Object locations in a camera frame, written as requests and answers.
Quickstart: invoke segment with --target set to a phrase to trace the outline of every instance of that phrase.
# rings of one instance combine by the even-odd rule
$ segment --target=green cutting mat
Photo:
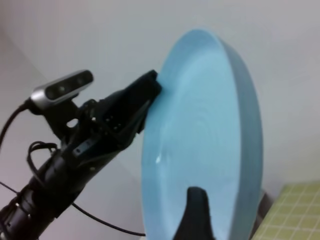
[[[320,240],[320,182],[285,186],[253,240]]]

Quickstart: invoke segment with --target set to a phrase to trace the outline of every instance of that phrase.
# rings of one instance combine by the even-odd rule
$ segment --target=camera lens
[[[83,85],[83,84],[84,84],[84,80],[83,80],[81,77],[77,78],[76,82],[77,82],[79,85]]]
[[[58,91],[63,94],[66,91],[66,88],[64,86],[59,86]]]
[[[55,93],[52,90],[45,91],[45,94],[48,99],[51,99],[51,100],[55,99]]]

